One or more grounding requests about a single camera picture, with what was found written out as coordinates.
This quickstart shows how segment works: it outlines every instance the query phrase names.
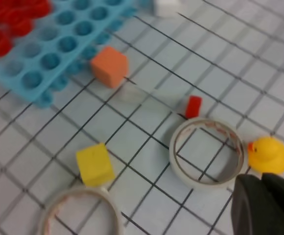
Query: foam cube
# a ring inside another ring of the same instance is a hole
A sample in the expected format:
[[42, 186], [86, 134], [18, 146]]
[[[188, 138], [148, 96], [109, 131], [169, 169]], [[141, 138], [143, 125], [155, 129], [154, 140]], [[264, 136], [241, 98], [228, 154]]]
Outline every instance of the foam cube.
[[105, 144], [100, 143], [80, 150], [76, 157], [85, 186], [97, 187], [115, 178]]
[[186, 109], [186, 118], [196, 118], [200, 115], [200, 108], [202, 104], [202, 98], [191, 95]]
[[180, 8], [180, 0], [154, 0], [154, 14], [158, 17], [174, 17]]
[[127, 57], [112, 47], [104, 48], [90, 65], [95, 77], [110, 88], [117, 87], [128, 73]]

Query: table surface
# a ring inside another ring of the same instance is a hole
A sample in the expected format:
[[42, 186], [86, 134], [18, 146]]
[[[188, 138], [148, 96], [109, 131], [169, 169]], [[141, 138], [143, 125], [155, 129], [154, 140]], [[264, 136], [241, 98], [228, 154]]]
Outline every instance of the table surface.
[[[0, 235], [34, 234], [48, 199], [81, 184], [75, 152], [98, 142], [117, 174], [106, 187], [126, 234], [232, 235], [233, 186], [192, 190], [171, 170], [169, 140], [184, 121], [171, 110], [199, 95], [201, 115], [236, 126], [244, 140], [284, 141], [284, 0], [188, 0], [168, 20], [141, 11], [110, 44], [130, 63], [114, 90], [84, 71], [40, 110], [0, 86]], [[121, 91], [132, 82], [167, 95], [126, 102]], [[194, 177], [219, 178], [232, 149], [202, 130], [191, 139], [184, 164]], [[108, 234], [100, 207], [85, 203], [59, 216], [52, 234]]]

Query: tape roll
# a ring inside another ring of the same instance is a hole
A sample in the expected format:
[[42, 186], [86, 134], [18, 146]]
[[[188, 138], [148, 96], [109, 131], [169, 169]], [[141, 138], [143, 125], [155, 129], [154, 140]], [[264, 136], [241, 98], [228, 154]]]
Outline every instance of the tape roll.
[[58, 194], [53, 201], [50, 203], [49, 206], [47, 206], [44, 214], [42, 215], [39, 227], [38, 227], [38, 235], [50, 235], [50, 229], [49, 229], [49, 222], [51, 219], [54, 219], [54, 217], [59, 212], [60, 207], [71, 197], [78, 197], [82, 195], [89, 195], [89, 196], [95, 196], [99, 198], [100, 200], [106, 202], [110, 208], [111, 213], [114, 217], [114, 230], [115, 232], [113, 235], [123, 235], [123, 225], [121, 221], [121, 214], [119, 210], [117, 209], [115, 203], [111, 199], [109, 193], [105, 189], [98, 189], [98, 188], [86, 188], [86, 187], [74, 187], [71, 189], [68, 189], [60, 194]]
[[[197, 128], [212, 128], [217, 132], [223, 134], [229, 138], [236, 148], [237, 152], [237, 167], [230, 177], [221, 181], [214, 183], [204, 183], [197, 179], [191, 177], [179, 164], [178, 156], [176, 151], [176, 145], [178, 141], [184, 140]], [[217, 119], [208, 118], [192, 118], [181, 124], [174, 134], [172, 135], [169, 144], [169, 160], [175, 174], [183, 181], [186, 185], [191, 188], [223, 188], [232, 184], [237, 175], [245, 173], [247, 169], [246, 151], [241, 137], [238, 135], [237, 130], [234, 127], [224, 123], [223, 121]]]

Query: yellow rubber duck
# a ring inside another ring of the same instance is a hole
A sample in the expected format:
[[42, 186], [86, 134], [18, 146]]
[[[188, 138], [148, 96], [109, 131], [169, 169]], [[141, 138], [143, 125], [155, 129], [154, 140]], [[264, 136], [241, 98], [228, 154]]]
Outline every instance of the yellow rubber duck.
[[249, 165], [261, 173], [284, 172], [284, 143], [271, 137], [261, 137], [248, 144]]

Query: orange beak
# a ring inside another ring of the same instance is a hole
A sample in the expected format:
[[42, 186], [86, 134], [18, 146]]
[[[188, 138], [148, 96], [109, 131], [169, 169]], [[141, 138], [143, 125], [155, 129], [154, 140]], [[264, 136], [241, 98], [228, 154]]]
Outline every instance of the orange beak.
[[250, 142], [250, 143], [248, 144], [248, 150], [251, 151], [251, 152], [254, 151], [253, 142]]

